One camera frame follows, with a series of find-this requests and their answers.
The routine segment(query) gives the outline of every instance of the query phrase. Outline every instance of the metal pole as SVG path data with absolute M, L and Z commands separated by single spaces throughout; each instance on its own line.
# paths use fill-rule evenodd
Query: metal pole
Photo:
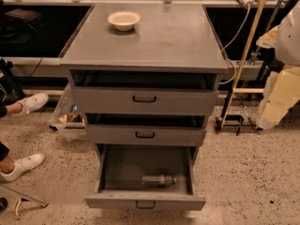
M 48 202 L 41 202 L 39 200 L 36 200 L 36 199 L 33 199 L 33 198 L 30 198 L 24 194 L 21 194 L 20 192 L 17 192 L 15 190 L 12 190 L 12 189 L 9 189 L 7 187 L 3 187 L 2 185 L 0 185 L 0 190 L 4 191 L 4 192 L 7 192 L 7 193 L 10 193 L 12 195 L 15 195 L 17 197 L 21 197 L 29 202 L 32 202 L 32 203 L 37 203 L 38 205 L 42 206 L 42 207 L 46 207 L 48 205 Z

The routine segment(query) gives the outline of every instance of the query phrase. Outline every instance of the drawer handle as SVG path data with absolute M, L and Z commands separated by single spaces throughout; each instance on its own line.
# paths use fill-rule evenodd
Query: drawer handle
M 153 103 L 157 101 L 157 96 L 154 97 L 132 97 L 134 102 Z
M 153 204 L 151 206 L 140 206 L 139 205 L 139 201 L 136 201 L 135 202 L 135 206 L 138 208 L 138 209 L 154 209 L 156 207 L 156 202 L 153 201 Z
M 153 132 L 151 135 L 140 135 L 139 132 L 135 132 L 135 136 L 138 139 L 153 139 L 156 136 L 156 133 Z

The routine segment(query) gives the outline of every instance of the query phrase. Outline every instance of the person's leg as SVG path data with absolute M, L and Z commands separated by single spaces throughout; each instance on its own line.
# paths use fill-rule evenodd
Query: person's leg
M 15 165 L 13 159 L 8 155 L 9 149 L 0 142 L 0 170 L 3 173 L 13 171 Z
M 4 104 L 0 104 L 0 117 L 4 117 L 8 114 L 8 109 Z
M 35 169 L 45 160 L 43 154 L 34 154 L 29 157 L 12 159 L 9 149 L 0 142 L 0 174 L 7 182 L 12 182 L 24 173 Z
M 15 168 L 15 162 L 14 160 L 9 156 L 6 155 L 1 161 L 0 161 L 0 170 L 3 173 L 10 173 Z
M 7 115 L 17 114 L 23 110 L 22 105 L 19 102 L 15 102 L 14 104 L 7 105 Z
M 7 115 L 24 115 L 42 108 L 48 101 L 46 93 L 38 93 L 31 97 L 23 98 L 7 106 Z

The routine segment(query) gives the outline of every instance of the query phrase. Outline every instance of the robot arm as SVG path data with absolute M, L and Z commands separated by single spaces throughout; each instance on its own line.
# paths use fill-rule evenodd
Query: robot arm
M 256 44 L 265 49 L 274 48 L 277 60 L 300 66 L 300 1 L 280 25 L 261 36 Z

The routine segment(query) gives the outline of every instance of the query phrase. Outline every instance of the cabinet top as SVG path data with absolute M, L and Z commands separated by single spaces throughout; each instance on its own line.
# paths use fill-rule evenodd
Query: cabinet top
M 115 11 L 137 12 L 141 20 L 135 29 L 120 32 L 107 21 Z M 209 73 L 227 70 L 203 6 L 189 3 L 96 4 L 61 65 Z

